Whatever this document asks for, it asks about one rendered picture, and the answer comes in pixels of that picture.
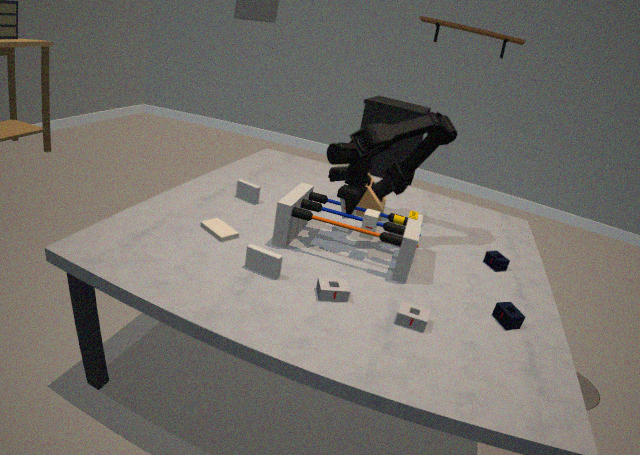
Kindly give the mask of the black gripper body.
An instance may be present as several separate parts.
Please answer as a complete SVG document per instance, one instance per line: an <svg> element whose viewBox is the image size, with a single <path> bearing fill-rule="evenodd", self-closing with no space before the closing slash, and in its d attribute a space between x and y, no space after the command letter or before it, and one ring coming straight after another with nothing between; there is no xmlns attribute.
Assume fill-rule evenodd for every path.
<svg viewBox="0 0 640 455"><path fill-rule="evenodd" d="M367 186L370 186L372 181L372 177L368 174L370 167L350 163L348 169L350 170L349 185L341 186L338 190L337 197L359 202L363 193L361 189L365 187L367 183Z"/></svg>

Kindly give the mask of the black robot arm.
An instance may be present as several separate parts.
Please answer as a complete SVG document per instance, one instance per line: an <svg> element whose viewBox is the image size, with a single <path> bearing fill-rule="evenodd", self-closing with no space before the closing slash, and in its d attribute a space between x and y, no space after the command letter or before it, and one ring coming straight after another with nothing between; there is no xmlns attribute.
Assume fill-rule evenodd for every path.
<svg viewBox="0 0 640 455"><path fill-rule="evenodd" d="M430 112L425 116L406 120L393 125L385 123L370 124L352 133L350 143L329 145L327 158L331 164L350 164L369 166L371 157L389 149L393 143L409 137L427 133L427 137L403 161L394 163L384 174L386 177L373 181L371 188L382 201L382 197L391 192L403 193L414 178L415 170L440 145L452 143L457 132L448 116L439 112ZM361 142L362 136L364 142ZM350 182L348 166L332 167L329 170L330 182Z"/></svg>

